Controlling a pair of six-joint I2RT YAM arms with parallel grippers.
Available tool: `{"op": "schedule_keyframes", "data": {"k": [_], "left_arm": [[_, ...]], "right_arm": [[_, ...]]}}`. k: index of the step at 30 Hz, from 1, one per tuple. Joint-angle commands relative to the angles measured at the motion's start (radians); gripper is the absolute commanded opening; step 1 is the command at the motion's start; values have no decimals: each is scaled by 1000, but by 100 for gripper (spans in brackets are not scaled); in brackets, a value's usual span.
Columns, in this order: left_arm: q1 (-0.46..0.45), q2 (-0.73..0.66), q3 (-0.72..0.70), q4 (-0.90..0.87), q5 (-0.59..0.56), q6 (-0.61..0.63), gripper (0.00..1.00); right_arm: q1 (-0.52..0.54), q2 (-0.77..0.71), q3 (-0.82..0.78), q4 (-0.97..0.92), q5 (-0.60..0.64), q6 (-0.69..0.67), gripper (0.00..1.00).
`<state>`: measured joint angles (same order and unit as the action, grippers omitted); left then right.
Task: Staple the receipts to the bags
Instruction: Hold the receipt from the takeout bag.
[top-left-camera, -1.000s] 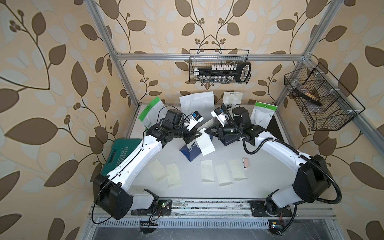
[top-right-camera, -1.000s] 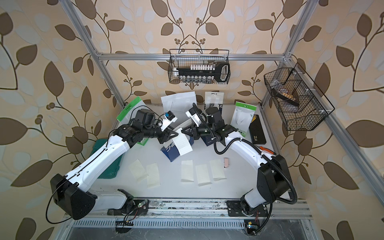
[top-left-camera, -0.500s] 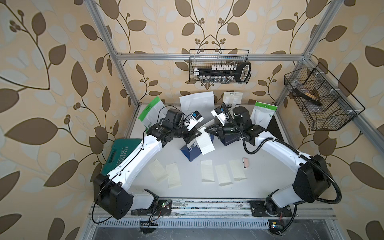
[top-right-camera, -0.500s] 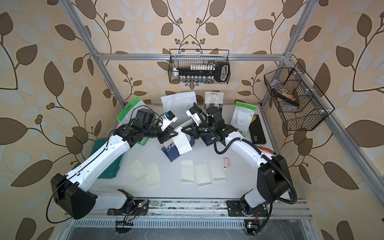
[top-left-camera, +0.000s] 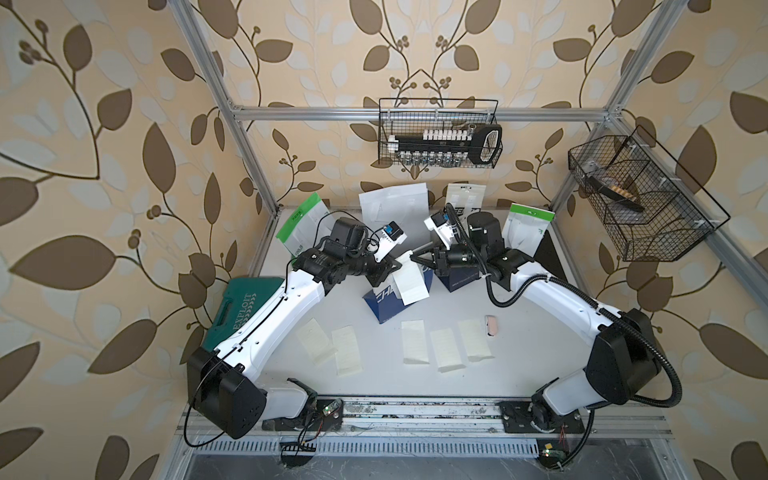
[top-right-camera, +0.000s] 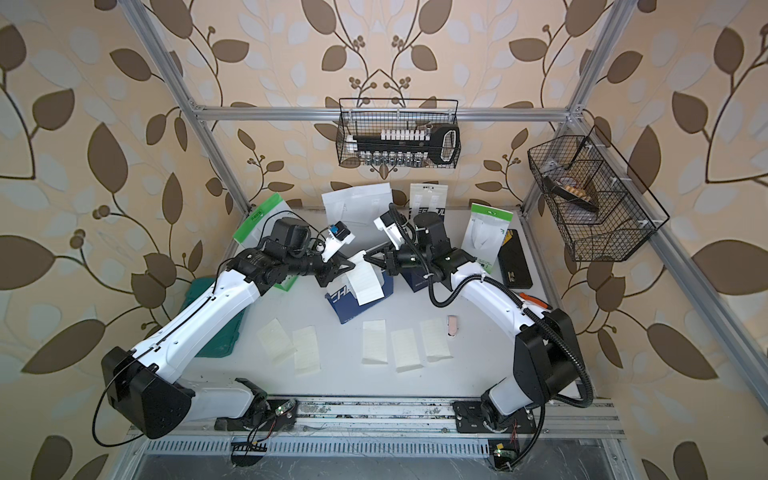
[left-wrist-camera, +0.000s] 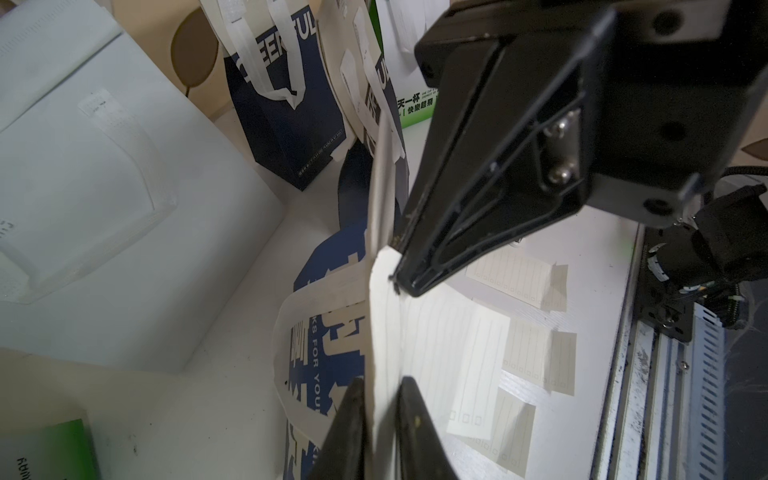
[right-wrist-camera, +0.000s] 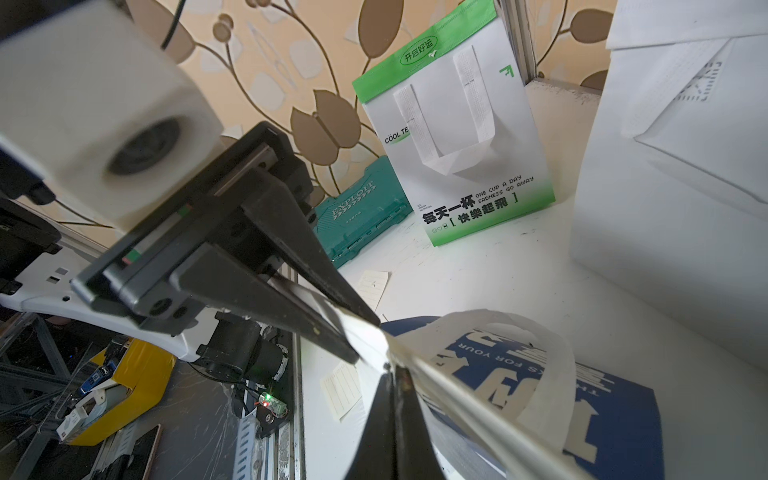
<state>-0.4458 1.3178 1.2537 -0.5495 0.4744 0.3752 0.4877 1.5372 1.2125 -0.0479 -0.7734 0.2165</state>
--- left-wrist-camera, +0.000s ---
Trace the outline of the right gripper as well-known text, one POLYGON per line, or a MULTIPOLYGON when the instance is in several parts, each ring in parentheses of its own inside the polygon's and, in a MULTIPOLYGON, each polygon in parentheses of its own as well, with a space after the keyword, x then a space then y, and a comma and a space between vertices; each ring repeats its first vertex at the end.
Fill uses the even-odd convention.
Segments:
POLYGON ((453 5, 415 57, 438 98, 392 281, 418 297, 583 206, 669 226, 766 94, 767 5, 453 5))

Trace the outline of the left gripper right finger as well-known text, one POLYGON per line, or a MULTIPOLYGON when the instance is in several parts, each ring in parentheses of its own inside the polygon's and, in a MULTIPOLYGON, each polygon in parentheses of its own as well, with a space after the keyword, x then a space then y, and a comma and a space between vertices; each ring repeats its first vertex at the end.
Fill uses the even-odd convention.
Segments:
POLYGON ((398 389, 395 432, 400 479, 458 479, 413 377, 404 377, 398 389))

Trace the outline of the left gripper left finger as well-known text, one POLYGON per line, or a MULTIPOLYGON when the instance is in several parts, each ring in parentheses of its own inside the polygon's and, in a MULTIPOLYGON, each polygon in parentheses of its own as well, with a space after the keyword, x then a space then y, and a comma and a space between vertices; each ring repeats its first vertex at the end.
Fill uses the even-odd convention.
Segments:
POLYGON ((365 385, 362 378, 355 378, 344 394, 308 479, 363 479, 365 442, 365 385))

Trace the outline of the blue white Cheerful bag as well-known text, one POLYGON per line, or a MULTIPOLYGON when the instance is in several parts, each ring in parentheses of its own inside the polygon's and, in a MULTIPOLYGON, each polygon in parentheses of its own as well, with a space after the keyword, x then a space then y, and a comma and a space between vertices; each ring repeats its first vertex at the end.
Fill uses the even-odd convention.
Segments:
POLYGON ((287 418, 282 476, 306 479, 343 396, 365 370, 365 282, 370 181, 374 168, 393 167, 402 142, 390 123, 375 150, 355 145, 339 178, 341 229, 310 255, 273 329, 273 376, 287 418))

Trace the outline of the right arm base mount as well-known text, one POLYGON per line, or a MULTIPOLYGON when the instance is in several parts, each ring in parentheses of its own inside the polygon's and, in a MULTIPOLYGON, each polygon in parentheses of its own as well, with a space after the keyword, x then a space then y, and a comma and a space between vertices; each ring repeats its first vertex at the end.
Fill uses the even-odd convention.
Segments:
POLYGON ((648 228, 634 317, 688 343, 694 305, 702 301, 720 307, 721 323, 733 328, 739 285, 767 277, 766 196, 766 185, 747 185, 704 204, 690 221, 648 228))

